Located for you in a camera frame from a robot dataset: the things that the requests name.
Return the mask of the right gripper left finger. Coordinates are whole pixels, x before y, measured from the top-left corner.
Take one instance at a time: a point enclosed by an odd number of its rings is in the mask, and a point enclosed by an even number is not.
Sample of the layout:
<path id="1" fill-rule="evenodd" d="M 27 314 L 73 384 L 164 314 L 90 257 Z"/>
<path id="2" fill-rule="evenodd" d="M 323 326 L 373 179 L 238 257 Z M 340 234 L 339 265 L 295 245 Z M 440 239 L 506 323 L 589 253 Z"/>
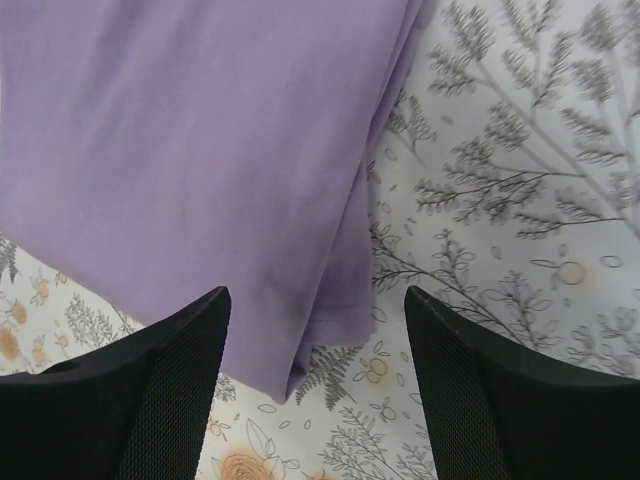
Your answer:
<path id="1" fill-rule="evenodd" d="M 3 376 L 2 478 L 195 478 L 230 312 L 219 287 L 92 352 Z"/>

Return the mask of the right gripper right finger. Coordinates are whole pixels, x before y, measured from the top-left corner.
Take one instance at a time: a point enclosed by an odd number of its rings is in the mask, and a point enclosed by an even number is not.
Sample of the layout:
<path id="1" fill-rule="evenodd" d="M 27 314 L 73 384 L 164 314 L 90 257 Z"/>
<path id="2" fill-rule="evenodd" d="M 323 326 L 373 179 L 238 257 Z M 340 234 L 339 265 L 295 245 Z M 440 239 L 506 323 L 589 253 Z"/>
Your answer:
<path id="1" fill-rule="evenodd" d="M 404 309 L 438 478 L 638 478 L 638 380 L 535 352 L 418 287 Z"/>

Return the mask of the purple t shirt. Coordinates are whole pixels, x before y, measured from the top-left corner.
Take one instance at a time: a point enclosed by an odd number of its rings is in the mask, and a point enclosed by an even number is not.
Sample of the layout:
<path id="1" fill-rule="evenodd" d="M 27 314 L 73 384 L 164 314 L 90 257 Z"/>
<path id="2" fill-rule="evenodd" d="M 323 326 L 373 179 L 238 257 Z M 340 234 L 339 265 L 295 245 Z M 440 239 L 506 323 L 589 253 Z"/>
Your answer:
<path id="1" fill-rule="evenodd" d="M 1 231 L 151 324 L 218 287 L 274 401 L 374 330 L 367 161 L 424 1 L 5 1 Z"/>

